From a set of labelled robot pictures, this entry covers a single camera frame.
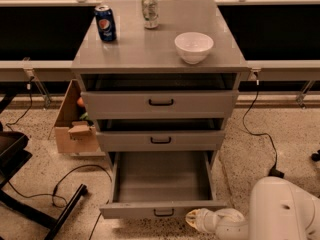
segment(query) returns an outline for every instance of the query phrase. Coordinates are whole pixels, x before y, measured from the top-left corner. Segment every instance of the bowl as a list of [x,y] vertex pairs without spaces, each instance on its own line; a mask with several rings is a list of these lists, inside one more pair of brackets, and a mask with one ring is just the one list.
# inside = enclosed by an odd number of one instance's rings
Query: bowl
[[198,32],[186,32],[178,35],[174,43],[180,57],[189,64],[203,61],[213,47],[213,40]]

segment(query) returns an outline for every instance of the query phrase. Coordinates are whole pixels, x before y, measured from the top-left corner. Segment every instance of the black handle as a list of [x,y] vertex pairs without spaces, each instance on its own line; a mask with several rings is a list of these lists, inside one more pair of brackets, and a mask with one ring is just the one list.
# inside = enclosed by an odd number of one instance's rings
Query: black handle
[[168,140],[155,140],[153,137],[150,138],[152,144],[169,144],[171,142],[171,137]]
[[156,209],[153,210],[153,214],[156,217],[171,217],[174,215],[174,209],[172,208],[170,213],[163,213],[163,214],[159,214],[159,212],[157,212]]
[[174,103],[173,99],[171,99],[169,102],[166,102],[166,103],[155,103],[152,101],[152,99],[149,99],[150,106],[172,106],[173,103]]

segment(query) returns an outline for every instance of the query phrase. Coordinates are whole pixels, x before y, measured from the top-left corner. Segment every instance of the concrete floor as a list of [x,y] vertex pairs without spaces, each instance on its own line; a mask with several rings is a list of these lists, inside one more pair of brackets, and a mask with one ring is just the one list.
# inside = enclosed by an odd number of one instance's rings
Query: concrete floor
[[[228,121],[226,138],[212,170],[219,200],[227,201],[248,217],[249,197],[254,184],[268,174],[274,163],[274,152],[267,137],[247,134],[242,117],[247,108],[236,108]],[[3,124],[14,122],[25,109],[15,106],[0,116]],[[11,184],[22,194],[30,196],[52,193],[55,184],[70,170],[80,165],[96,164],[111,174],[103,157],[79,157],[57,152],[52,130],[58,109],[44,111],[32,108],[13,126],[29,137],[26,150],[33,154],[29,162],[12,178]],[[314,194],[320,195],[319,165],[310,155],[320,149],[318,108],[270,108],[257,105],[246,117],[252,132],[269,133],[278,151],[278,169],[285,179]],[[89,193],[65,222],[55,239],[89,239],[99,215],[99,206],[106,203],[110,193],[110,179],[99,168],[76,170],[61,184],[58,194],[71,198],[80,184]],[[7,184],[6,193],[54,217],[61,209],[52,206],[50,197],[23,198]],[[0,236],[11,239],[43,239],[48,230],[0,205]],[[184,218],[178,219],[99,219],[92,239],[215,239],[189,227]]]

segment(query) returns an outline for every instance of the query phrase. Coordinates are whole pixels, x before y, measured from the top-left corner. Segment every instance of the brown box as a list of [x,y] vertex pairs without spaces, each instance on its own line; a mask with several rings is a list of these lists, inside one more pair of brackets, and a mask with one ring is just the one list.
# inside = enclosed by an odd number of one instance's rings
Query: brown box
[[80,93],[77,80],[71,80],[54,125],[59,153],[97,152],[100,150],[95,127],[88,126],[86,121],[79,119],[85,112],[84,108],[77,105]]

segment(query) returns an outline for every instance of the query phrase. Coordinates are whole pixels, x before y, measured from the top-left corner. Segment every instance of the white robotic arm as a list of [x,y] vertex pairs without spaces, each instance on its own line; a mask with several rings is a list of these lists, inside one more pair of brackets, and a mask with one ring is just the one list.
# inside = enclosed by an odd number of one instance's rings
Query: white robotic arm
[[249,223],[234,209],[187,214],[187,222],[220,240],[320,240],[320,201],[276,177],[257,182],[250,197]]

